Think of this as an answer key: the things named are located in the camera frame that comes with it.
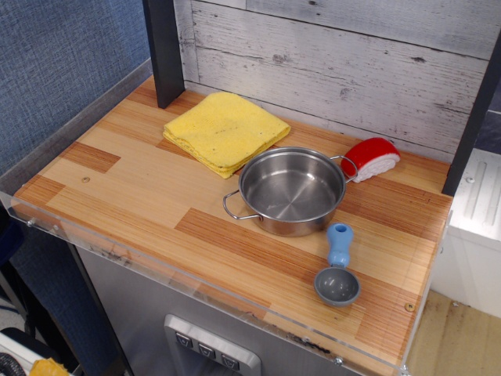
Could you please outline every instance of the blue fabric wall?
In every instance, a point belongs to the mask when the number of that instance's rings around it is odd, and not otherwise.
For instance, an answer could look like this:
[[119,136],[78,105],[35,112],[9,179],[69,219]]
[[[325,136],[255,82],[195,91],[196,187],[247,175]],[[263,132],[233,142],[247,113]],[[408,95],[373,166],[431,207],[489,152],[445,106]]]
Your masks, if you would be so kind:
[[150,56],[141,0],[0,2],[0,175]]

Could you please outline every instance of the toy ladle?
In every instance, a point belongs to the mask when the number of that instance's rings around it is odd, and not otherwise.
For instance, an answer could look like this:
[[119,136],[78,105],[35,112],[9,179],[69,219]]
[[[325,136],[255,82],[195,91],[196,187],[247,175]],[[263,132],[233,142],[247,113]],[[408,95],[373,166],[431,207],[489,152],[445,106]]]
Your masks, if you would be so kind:
[[360,294],[359,279],[345,268],[350,262],[349,248],[353,230],[344,223],[334,223],[327,229],[330,244],[327,261],[330,268],[315,277],[315,290],[326,303],[336,307],[352,304]]

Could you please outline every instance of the black post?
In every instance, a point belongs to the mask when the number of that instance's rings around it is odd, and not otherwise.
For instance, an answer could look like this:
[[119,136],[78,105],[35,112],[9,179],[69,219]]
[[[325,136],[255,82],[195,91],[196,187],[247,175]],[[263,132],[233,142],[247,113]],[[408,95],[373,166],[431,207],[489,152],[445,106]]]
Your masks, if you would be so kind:
[[142,0],[158,107],[185,90],[173,0]]
[[478,90],[477,99],[468,118],[467,126],[464,129],[460,144],[456,150],[456,155],[452,161],[447,180],[445,181],[442,193],[454,196],[463,176],[464,169],[470,159],[471,151],[475,146],[478,133],[491,104],[492,97],[496,91],[496,86],[501,77],[501,33],[492,51],[491,59],[485,71],[484,79]]

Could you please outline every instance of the yellow cloth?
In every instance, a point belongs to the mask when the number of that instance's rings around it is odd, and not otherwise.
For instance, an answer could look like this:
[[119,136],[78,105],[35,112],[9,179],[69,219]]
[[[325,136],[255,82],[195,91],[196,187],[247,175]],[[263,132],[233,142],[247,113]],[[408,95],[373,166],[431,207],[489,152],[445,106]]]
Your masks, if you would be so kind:
[[53,358],[41,359],[33,363],[30,376],[68,376],[68,371]]
[[210,94],[164,126],[164,137],[227,179],[285,137],[290,126],[229,92]]

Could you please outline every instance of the pot handle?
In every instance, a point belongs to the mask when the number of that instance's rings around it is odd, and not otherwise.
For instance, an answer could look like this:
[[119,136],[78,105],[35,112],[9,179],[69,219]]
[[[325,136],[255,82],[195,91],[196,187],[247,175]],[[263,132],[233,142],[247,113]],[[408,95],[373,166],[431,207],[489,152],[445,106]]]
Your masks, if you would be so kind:
[[345,159],[345,160],[347,160],[347,161],[348,161],[348,162],[350,162],[350,163],[353,165],[353,167],[355,168],[355,174],[354,174],[353,176],[351,176],[351,177],[350,177],[350,179],[348,179],[348,180],[346,181],[346,183],[349,183],[349,182],[351,182],[354,178],[356,178],[356,177],[359,175],[359,169],[357,168],[357,165],[355,164],[355,162],[354,162],[354,161],[352,161],[352,160],[351,160],[350,158],[348,158],[348,157],[345,157],[344,155],[335,155],[334,157],[331,157],[331,158],[329,158],[329,159],[330,159],[330,160],[333,160],[333,159],[338,159],[338,158],[341,158],[341,159]]
[[259,214],[253,214],[253,215],[246,215],[244,217],[239,217],[238,215],[234,215],[229,209],[228,207],[226,206],[226,200],[228,198],[230,198],[232,195],[234,195],[235,193],[238,193],[240,192],[240,190],[236,190],[235,192],[231,192],[231,193],[228,193],[226,196],[224,196],[222,198],[222,206],[223,208],[226,210],[226,212],[232,216],[234,219],[251,219],[251,218],[259,218],[261,221],[263,220],[263,217]]

